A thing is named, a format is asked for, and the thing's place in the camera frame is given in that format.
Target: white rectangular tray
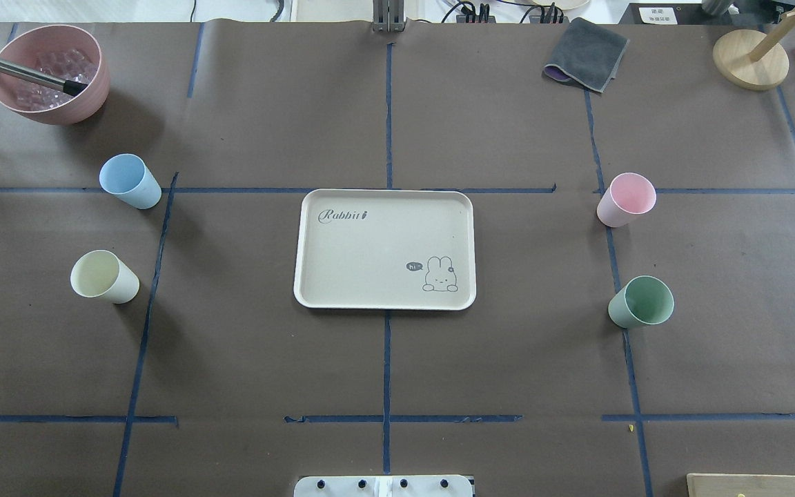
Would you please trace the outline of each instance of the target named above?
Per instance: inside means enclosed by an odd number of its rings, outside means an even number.
[[[471,201],[459,192],[309,193],[293,295],[311,308],[467,308],[477,295]]]

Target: tray rim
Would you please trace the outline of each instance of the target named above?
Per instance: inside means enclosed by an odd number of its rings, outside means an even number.
[[[319,303],[309,302],[305,296],[302,295],[301,292],[301,274],[303,271],[303,263],[306,257],[306,236],[303,236],[303,233],[307,230],[307,221],[306,221],[306,212],[308,211],[308,205],[310,202],[315,200],[316,196],[320,196],[325,192],[357,192],[357,193],[373,193],[373,194],[384,194],[384,195],[400,195],[400,194],[424,194],[424,195],[432,195],[432,196],[454,196],[457,195],[460,198],[460,201],[463,202],[464,205],[468,208],[467,219],[468,219],[468,239],[470,240],[469,249],[468,249],[468,264],[470,268],[473,268],[471,274],[469,276],[469,284],[471,285],[471,290],[469,292],[468,298],[466,301],[462,302],[458,306],[444,306],[444,305],[435,305],[435,306],[425,306],[420,307],[417,305],[372,305],[372,304],[358,304],[358,305],[322,305]],[[403,190],[403,189],[387,189],[387,188],[316,188],[312,191],[308,192],[306,196],[302,199],[302,205],[300,208],[300,230],[299,230],[299,238],[297,239],[297,250],[296,250],[296,265],[293,269],[293,297],[302,304],[304,307],[309,309],[381,309],[381,311],[389,311],[389,309],[395,309],[395,311],[463,311],[471,307],[471,304],[477,299],[477,262],[475,258],[475,243],[474,243],[474,207],[471,202],[471,199],[468,198],[468,195],[463,194],[458,190]]]

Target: pink bowl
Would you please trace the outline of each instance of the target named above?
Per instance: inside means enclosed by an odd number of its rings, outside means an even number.
[[[76,26],[55,24],[27,31],[14,38],[0,51],[2,59],[16,62],[22,66],[35,67],[39,53],[66,51],[78,48],[97,64],[97,75],[88,87],[66,104],[46,110],[23,110],[17,104],[19,79],[0,73],[0,104],[21,116],[51,125],[69,125],[91,117],[96,113],[110,94],[110,69],[106,65],[100,44],[91,33]]]

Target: folded cloth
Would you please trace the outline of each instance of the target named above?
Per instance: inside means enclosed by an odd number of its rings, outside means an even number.
[[[615,78],[628,38],[586,19],[572,19],[542,70],[564,84],[580,84],[597,93]]]

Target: white cup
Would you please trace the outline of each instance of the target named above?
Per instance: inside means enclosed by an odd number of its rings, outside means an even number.
[[[656,188],[637,173],[621,173],[612,179],[597,204],[600,222],[613,228],[624,226],[656,206]]]
[[[75,293],[89,299],[124,303],[139,291],[139,279],[110,251],[91,251],[72,267],[70,283]]]
[[[161,199],[161,186],[155,176],[133,154],[119,154],[106,161],[100,170],[100,186],[136,208],[150,208]]]

